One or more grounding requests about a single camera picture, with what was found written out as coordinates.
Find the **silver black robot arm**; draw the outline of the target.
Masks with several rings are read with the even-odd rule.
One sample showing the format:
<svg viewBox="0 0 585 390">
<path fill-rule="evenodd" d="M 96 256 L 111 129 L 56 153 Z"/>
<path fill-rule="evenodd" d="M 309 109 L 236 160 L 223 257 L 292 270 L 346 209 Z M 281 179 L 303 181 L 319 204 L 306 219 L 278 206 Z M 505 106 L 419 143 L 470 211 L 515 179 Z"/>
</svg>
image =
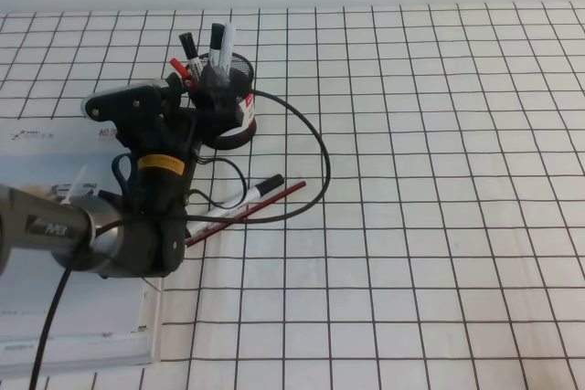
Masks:
<svg viewBox="0 0 585 390">
<path fill-rule="evenodd" d="M 21 189 L 1 189 L 1 257 L 14 248 L 50 252 L 66 271 L 104 278 L 164 277 L 185 254 L 186 203 L 202 146 L 244 123 L 249 75 L 205 66 L 199 78 L 171 74 L 89 95 L 93 121 L 114 125 L 130 172 L 112 173 L 120 190 L 61 204 Z"/>
</svg>

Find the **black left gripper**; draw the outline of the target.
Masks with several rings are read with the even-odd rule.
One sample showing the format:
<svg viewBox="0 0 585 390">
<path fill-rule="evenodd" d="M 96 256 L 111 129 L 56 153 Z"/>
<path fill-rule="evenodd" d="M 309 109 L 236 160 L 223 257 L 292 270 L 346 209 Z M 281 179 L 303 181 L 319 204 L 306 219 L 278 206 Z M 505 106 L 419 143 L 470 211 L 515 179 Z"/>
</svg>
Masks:
<svg viewBox="0 0 585 390">
<path fill-rule="evenodd" d="M 99 227 L 94 244 L 104 278 L 165 277 L 182 263 L 186 239 L 186 200 L 201 142 L 214 143 L 240 128 L 242 110 L 228 74 L 206 65 L 195 94 L 196 113 L 181 105 L 184 83 L 166 79 L 102 90 L 81 108 L 98 122 L 111 122 L 126 153 L 112 160 L 120 191 L 98 197 L 116 217 Z"/>
</svg>

